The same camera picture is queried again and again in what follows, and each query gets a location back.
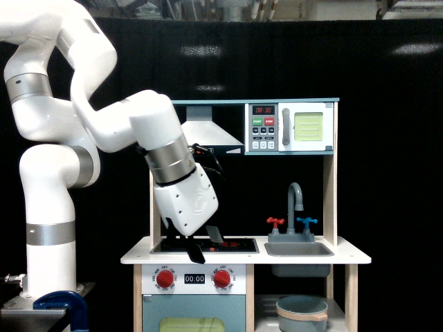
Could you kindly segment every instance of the black backdrop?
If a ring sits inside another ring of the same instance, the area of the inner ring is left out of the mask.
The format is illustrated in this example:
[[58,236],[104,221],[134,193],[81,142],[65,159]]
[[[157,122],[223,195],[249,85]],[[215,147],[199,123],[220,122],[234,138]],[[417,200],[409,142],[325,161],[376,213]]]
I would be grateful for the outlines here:
[[[442,218],[436,205],[442,184],[443,50],[424,55],[392,51],[404,44],[443,43],[443,21],[98,19],[98,24],[119,61],[91,99],[96,109],[143,89],[173,100],[340,98],[338,234],[372,258],[372,264],[359,268],[359,329],[426,326],[437,279],[433,269],[441,265],[434,256],[441,251],[436,243]],[[220,53],[186,57],[184,46],[218,46]],[[14,50],[0,44],[1,68]],[[54,96],[68,99],[72,70],[57,51],[48,72]],[[6,275],[26,271],[18,164],[34,143],[19,136],[4,84],[0,109],[0,275]],[[101,159],[98,182],[71,192],[77,210],[78,280],[97,282],[88,300],[91,331],[130,331],[132,267],[121,265],[120,258],[149,232],[147,167],[134,147],[101,154]],[[228,181],[214,179],[220,211],[213,222],[225,234],[266,234],[263,222],[269,215],[284,217],[292,181],[302,182],[309,213],[321,217],[318,157],[303,163],[295,158],[294,164],[279,158],[220,159]],[[252,169],[260,178],[270,174],[260,188],[265,197],[257,195],[257,182],[249,178]],[[256,292],[288,287],[311,292],[305,280],[276,286],[271,278],[258,268]],[[335,279],[343,307],[343,267],[336,268]]]

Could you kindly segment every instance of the red button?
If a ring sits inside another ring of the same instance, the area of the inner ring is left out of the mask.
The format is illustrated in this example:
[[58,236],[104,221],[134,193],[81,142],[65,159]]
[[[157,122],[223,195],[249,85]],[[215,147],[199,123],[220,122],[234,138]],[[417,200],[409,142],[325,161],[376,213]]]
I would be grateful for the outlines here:
[[230,275],[225,270],[217,271],[214,275],[214,284],[217,287],[225,288],[230,284]]
[[274,125],[274,118],[265,118],[264,125],[265,126],[273,126]]
[[167,288],[174,282],[174,275],[168,270],[163,270],[157,275],[156,280],[160,287]]

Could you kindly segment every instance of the sink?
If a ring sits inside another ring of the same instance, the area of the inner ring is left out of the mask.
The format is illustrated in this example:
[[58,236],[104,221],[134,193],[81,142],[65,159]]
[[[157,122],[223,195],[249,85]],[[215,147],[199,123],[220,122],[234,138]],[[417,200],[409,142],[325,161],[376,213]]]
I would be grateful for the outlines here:
[[[327,257],[334,253],[319,242],[268,242],[264,244],[269,256],[277,257]],[[326,277],[330,264],[271,264],[276,277]]]
[[331,250],[319,242],[268,242],[264,247],[269,256],[334,256]]

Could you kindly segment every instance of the range hood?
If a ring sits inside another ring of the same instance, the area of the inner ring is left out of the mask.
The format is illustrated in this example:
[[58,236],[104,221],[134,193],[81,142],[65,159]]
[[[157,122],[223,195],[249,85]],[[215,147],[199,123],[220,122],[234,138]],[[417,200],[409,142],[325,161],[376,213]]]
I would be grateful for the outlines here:
[[213,122],[211,106],[187,106],[181,127],[189,145],[198,143],[216,154],[244,153],[244,144]]

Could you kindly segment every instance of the red knob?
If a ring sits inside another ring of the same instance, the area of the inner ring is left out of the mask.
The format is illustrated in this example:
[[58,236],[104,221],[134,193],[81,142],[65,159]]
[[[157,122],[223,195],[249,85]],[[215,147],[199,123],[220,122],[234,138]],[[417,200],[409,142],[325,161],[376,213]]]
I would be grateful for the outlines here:
[[157,275],[157,284],[160,287],[167,288],[174,282],[174,275],[168,271],[163,270]]
[[230,284],[230,275],[225,270],[217,271],[214,275],[214,284],[217,287],[225,288]]
[[270,216],[267,220],[267,223],[274,223],[274,228],[278,228],[278,225],[283,225],[284,219],[276,219]]

